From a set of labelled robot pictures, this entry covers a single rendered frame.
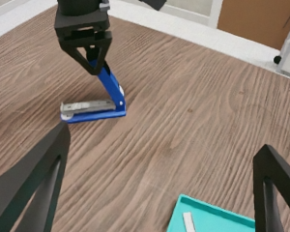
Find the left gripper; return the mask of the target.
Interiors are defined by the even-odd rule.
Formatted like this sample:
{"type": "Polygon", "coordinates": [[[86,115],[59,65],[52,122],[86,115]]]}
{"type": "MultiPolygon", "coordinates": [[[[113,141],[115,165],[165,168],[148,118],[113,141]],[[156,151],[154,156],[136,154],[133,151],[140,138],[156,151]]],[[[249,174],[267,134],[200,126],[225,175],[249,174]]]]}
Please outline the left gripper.
{"type": "Polygon", "coordinates": [[[90,75],[101,74],[105,57],[112,43],[111,30],[105,31],[110,27],[109,0],[57,0],[57,4],[53,27],[61,49],[90,75]],[[88,27],[93,28],[80,30],[88,27]],[[92,67],[78,51],[80,47],[85,51],[95,47],[100,49],[95,67],[92,67]]]}

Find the teal shallow tray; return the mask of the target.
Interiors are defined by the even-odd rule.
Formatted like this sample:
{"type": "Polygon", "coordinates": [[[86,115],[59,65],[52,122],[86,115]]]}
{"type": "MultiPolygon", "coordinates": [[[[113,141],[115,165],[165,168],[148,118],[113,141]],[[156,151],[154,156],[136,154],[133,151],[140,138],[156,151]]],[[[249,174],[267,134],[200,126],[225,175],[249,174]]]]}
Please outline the teal shallow tray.
{"type": "Polygon", "coordinates": [[[187,232],[183,213],[188,212],[192,214],[196,232],[255,232],[254,219],[223,210],[183,194],[179,196],[167,232],[187,232]]]}

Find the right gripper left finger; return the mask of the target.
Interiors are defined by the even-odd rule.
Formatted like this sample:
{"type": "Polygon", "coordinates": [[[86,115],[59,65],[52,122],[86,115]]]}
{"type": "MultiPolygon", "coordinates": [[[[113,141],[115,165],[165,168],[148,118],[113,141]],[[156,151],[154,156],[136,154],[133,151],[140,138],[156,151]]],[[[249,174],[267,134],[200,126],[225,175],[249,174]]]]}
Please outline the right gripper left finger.
{"type": "Polygon", "coordinates": [[[68,122],[61,121],[0,175],[0,232],[12,230],[33,194],[14,232],[51,232],[70,144],[68,122]]]}

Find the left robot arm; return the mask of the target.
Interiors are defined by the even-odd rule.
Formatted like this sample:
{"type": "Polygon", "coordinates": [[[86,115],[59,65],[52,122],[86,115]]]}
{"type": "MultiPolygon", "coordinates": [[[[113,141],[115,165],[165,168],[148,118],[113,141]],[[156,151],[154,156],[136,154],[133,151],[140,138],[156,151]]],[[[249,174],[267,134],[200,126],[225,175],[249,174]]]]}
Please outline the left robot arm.
{"type": "Polygon", "coordinates": [[[156,10],[157,12],[163,7],[163,5],[167,2],[167,0],[138,0],[142,3],[146,3],[148,6],[156,10]]]}

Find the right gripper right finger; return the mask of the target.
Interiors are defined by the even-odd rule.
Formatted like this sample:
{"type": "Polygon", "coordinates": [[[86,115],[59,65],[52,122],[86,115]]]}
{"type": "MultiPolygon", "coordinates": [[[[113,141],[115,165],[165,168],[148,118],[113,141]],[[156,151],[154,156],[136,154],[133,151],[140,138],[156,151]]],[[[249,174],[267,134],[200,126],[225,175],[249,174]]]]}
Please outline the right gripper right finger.
{"type": "Polygon", "coordinates": [[[272,145],[264,144],[252,167],[255,232],[284,232],[276,189],[290,209],[290,164],[272,145]]]}

